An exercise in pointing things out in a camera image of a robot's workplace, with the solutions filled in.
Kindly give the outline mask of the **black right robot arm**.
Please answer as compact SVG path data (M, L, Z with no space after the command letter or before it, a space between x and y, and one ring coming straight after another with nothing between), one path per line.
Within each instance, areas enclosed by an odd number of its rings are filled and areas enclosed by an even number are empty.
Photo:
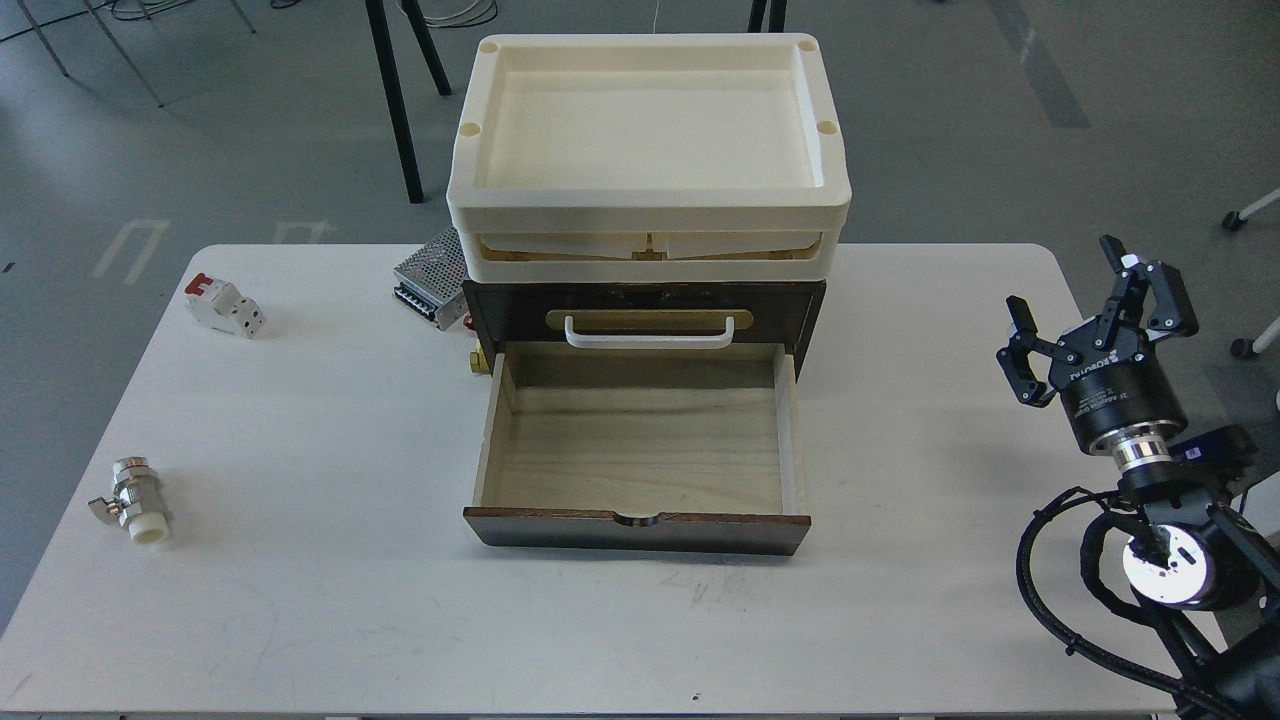
M1184 719L1277 716L1277 551L1230 505L1229 486L1257 446L1228 425L1184 442L1187 415L1155 347L1199 323L1180 272L1100 241L1114 288L1102 310L1042 340L1024 299L996 357L1018 401L1060 398L1083 454L1117 465L1114 491L1068 489L1036 511L1016 551L1016 579L1034 618L1068 653L1170 694ZM1098 514L1082 536L1084 587L1111 614L1155 630L1179 669L1158 673L1085 639L1052 614L1030 566L1038 534L1083 503Z

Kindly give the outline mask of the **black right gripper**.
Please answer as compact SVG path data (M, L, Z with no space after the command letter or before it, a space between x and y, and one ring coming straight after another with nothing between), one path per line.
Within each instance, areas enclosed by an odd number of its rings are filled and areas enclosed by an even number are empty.
M1103 437L1124 427L1153 425L1167 439L1187 428L1187 414L1155 356L1153 343L1199 332L1175 266L1128 252L1114 236L1100 237L1100 246L1116 281L1098 318L1065 333L1060 347L1038 337L1024 299L1006 299L1012 324L1006 346L996 352L1020 404L1044 407L1059 392L1079 450L1091 455L1107 454ZM1061 350L1079 363L1059 360ZM1032 354L1053 359L1048 383L1056 391L1037 378Z

